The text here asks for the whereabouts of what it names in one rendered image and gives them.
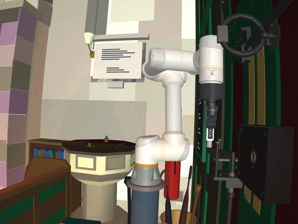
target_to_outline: red book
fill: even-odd
[[[41,156],[42,156],[42,157],[44,157],[44,151],[45,151],[46,149],[50,149],[50,148],[43,148],[43,149],[41,150]]]

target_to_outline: wooden knob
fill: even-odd
[[[107,137],[107,135],[105,137],[105,141],[104,142],[109,142],[109,138]]]
[[[202,186],[199,184],[196,184],[196,192],[199,192],[201,190]]]

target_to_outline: metal box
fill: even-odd
[[[240,125],[238,178],[263,203],[289,204],[294,127]]]

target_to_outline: red cylinder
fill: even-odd
[[[166,162],[165,170],[169,176],[169,197],[170,200],[176,200],[179,198],[180,191],[180,169],[181,161],[178,162]],[[164,197],[166,198],[166,176],[165,176],[165,188]]]

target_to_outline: steering wheel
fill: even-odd
[[[258,28],[260,42],[252,50],[244,51],[244,52],[230,48],[229,45],[224,41],[221,42],[220,44],[229,54],[231,54],[233,56],[236,56],[239,58],[251,57],[251,56],[255,55],[256,53],[258,53],[264,46],[266,37],[267,37],[266,31],[264,30],[264,27],[260,23],[259,20],[257,20],[256,18],[254,18],[251,15],[244,14],[244,13],[237,13],[237,14],[228,16],[227,18],[224,19],[224,21],[222,21],[221,25],[226,26],[233,20],[237,20],[237,19],[244,19],[244,20],[250,21],[252,24],[254,24]]]

